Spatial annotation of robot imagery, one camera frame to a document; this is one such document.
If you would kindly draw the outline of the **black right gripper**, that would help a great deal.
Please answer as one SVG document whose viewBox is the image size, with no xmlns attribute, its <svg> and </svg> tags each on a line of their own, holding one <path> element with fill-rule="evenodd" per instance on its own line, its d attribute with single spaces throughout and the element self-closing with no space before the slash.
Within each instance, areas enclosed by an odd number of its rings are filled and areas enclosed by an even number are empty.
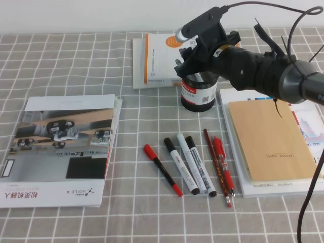
<svg viewBox="0 0 324 243">
<path fill-rule="evenodd" d="M 227 34 L 221 24 L 210 28 L 199 34 L 195 47 L 181 48 L 179 50 L 183 63 L 176 59 L 176 74 L 188 76 L 198 72 L 210 71 L 213 63 L 214 53 L 224 45 L 234 46 L 240 42 L 238 31 Z"/>
</svg>

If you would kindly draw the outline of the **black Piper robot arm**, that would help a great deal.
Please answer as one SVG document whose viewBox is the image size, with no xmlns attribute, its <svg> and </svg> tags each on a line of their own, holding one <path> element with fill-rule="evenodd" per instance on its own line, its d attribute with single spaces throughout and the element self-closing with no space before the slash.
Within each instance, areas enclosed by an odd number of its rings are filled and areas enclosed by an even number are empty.
<svg viewBox="0 0 324 243">
<path fill-rule="evenodd" d="M 198 35 L 194 49 L 180 51 L 184 62 L 175 67 L 177 75 L 207 71 L 230 81 L 238 91 L 255 90 L 292 104 L 323 104 L 323 74 L 309 62 L 286 55 L 276 43 L 271 43 L 271 52 L 260 54 L 236 47 L 239 41 L 237 31 L 226 34 L 217 24 Z"/>
</svg>

